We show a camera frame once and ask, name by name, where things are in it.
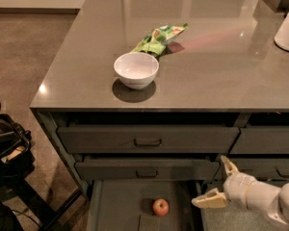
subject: snack bag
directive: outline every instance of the snack bag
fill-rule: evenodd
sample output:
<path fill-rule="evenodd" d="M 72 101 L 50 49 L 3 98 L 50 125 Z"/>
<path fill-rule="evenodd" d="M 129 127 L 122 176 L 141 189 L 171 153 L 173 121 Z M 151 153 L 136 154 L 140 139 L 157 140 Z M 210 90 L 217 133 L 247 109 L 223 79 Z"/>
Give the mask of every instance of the snack bag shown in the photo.
<path fill-rule="evenodd" d="M 188 27 L 185 23 L 182 27 L 166 25 L 152 30 L 151 34 L 144 37 L 132 52 L 145 52 L 153 57 L 159 57 L 167 45 L 177 38 Z"/>

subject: drawer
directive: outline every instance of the drawer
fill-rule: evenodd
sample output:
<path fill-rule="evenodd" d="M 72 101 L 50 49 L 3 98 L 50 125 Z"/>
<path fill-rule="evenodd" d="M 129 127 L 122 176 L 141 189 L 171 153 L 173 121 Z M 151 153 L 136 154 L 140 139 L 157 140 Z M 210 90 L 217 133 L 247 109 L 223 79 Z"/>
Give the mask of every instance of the drawer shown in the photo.
<path fill-rule="evenodd" d="M 289 127 L 249 127 L 230 154 L 289 154 Z"/>
<path fill-rule="evenodd" d="M 289 180 L 289 159 L 234 159 L 230 160 L 239 171 L 258 179 Z M 223 179 L 226 178 L 221 167 Z"/>
<path fill-rule="evenodd" d="M 197 231 L 203 230 L 200 210 L 192 207 L 196 191 L 187 182 L 96 181 L 87 231 Z M 153 201 L 165 198 L 169 212 L 157 217 Z"/>
<path fill-rule="evenodd" d="M 212 180 L 219 162 L 196 159 L 91 159 L 76 163 L 80 177 L 103 179 Z"/>
<path fill-rule="evenodd" d="M 61 127 L 69 153 L 226 153 L 235 127 L 194 125 L 93 125 Z"/>

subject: glossy tabletop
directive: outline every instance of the glossy tabletop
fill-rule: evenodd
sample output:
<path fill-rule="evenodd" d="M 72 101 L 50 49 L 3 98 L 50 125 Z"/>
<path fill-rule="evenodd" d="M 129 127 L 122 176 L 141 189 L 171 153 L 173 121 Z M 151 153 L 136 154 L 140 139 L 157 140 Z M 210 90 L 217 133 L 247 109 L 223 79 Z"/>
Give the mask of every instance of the glossy tabletop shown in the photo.
<path fill-rule="evenodd" d="M 274 44 L 282 20 L 261 0 L 86 0 L 31 108 L 289 112 L 289 53 Z M 184 23 L 152 84 L 118 80 L 118 56 L 151 29 Z"/>

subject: black cable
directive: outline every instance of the black cable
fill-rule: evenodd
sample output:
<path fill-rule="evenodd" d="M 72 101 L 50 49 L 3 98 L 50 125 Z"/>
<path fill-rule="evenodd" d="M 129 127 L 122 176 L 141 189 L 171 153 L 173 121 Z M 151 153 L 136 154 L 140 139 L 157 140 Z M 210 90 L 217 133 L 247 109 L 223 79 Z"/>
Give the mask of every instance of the black cable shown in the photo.
<path fill-rule="evenodd" d="M 23 215 L 26 218 L 30 219 L 32 222 L 34 222 L 37 225 L 38 228 L 40 228 L 40 225 L 33 218 L 31 218 L 30 216 L 28 216 L 28 215 L 26 215 L 26 214 L 24 214 L 22 212 L 18 212 L 17 210 L 12 210 L 12 211 L 15 212 L 15 213 L 18 213 L 20 215 Z"/>

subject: drawer handle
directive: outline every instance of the drawer handle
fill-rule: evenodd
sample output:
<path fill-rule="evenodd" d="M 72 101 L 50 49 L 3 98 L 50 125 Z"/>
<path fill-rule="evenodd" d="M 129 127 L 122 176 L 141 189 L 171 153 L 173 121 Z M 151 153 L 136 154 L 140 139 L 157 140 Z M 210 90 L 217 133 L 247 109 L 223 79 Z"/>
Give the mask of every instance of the drawer handle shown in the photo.
<path fill-rule="evenodd" d="M 141 171 L 136 170 L 136 176 L 137 178 L 156 178 L 158 177 L 158 171 Z"/>
<path fill-rule="evenodd" d="M 134 139 L 134 145 L 136 147 L 158 147 L 162 145 L 162 139 L 159 139 L 158 143 L 138 143 L 137 139 Z"/>
<path fill-rule="evenodd" d="M 282 174 L 280 173 L 280 171 L 278 170 L 278 168 L 276 168 L 276 172 L 277 174 L 282 177 L 282 178 L 285 178 L 285 179 L 289 179 L 289 174 Z"/>

